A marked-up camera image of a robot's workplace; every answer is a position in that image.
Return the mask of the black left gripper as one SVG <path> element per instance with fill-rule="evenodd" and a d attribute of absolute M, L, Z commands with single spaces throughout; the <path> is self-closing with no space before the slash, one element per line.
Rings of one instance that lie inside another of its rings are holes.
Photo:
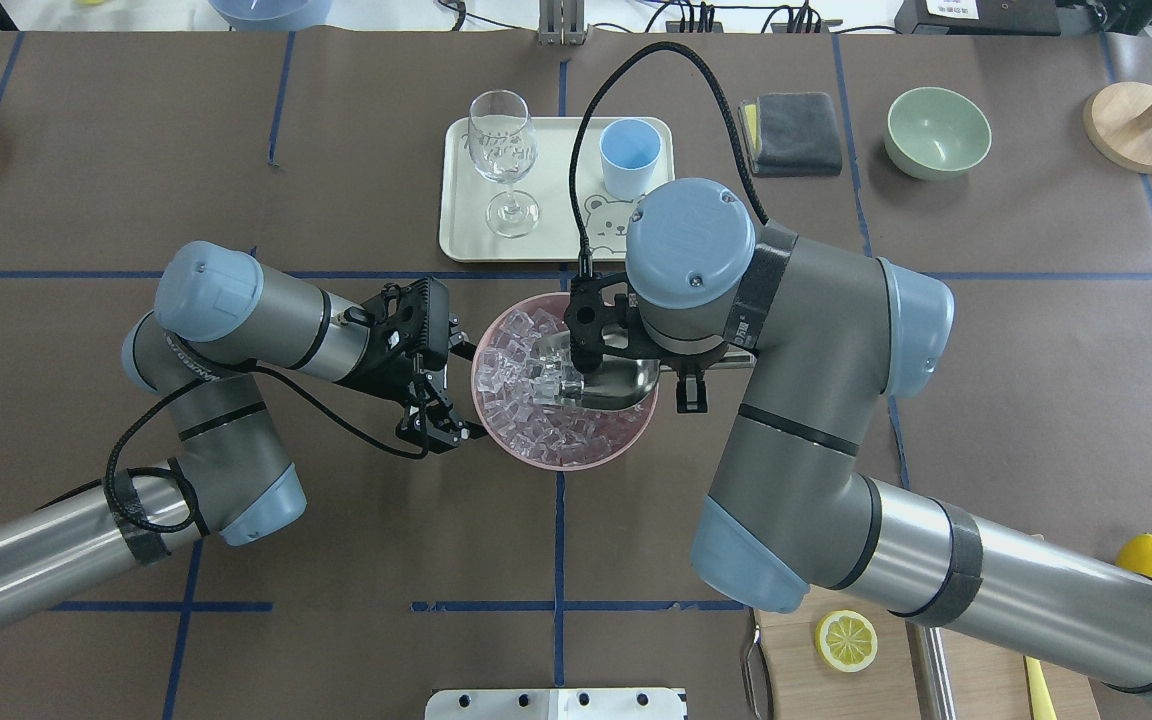
<path fill-rule="evenodd" d="M 484 425 L 463 419 L 445 396 L 449 356 L 472 363 L 477 344 L 452 313 L 442 282 L 389 283 L 361 306 L 349 306 L 340 320 L 344 328 L 367 331 L 361 361 L 340 384 L 406 406 L 399 439 L 444 454 L 486 437 Z"/>

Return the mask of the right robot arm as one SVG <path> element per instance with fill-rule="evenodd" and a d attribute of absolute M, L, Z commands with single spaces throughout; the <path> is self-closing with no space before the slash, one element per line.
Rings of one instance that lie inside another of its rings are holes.
<path fill-rule="evenodd" d="M 771 612 L 851 593 L 1152 703 L 1151 578 L 854 469 L 879 397 L 919 392 L 945 351 L 945 283 L 756 227 L 710 179 L 637 202 L 626 270 L 653 340 L 755 354 L 692 541 L 710 588 Z"/>

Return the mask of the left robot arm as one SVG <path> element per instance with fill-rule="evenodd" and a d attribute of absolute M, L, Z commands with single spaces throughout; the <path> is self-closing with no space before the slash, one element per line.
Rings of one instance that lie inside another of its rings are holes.
<path fill-rule="evenodd" d="M 122 346 L 126 374 L 156 395 L 111 447 L 101 477 L 0 526 L 0 629 L 198 539 L 259 541 L 301 518 L 306 495 L 257 376 L 291 372 L 401 409 L 401 447 L 420 460 L 485 435 L 447 393 L 445 365 L 473 344 L 435 278 L 371 300 L 195 241 L 174 255 L 154 309 Z"/>

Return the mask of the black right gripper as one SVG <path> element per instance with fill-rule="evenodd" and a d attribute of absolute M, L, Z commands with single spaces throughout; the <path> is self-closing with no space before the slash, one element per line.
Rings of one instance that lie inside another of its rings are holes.
<path fill-rule="evenodd" d="M 653 344 L 639 363 L 646 366 L 668 367 L 679 376 L 676 382 L 677 414 L 708 414 L 708 392 L 704 372 L 717 364 L 737 357 L 732 344 L 718 342 L 703 353 L 682 353 Z"/>

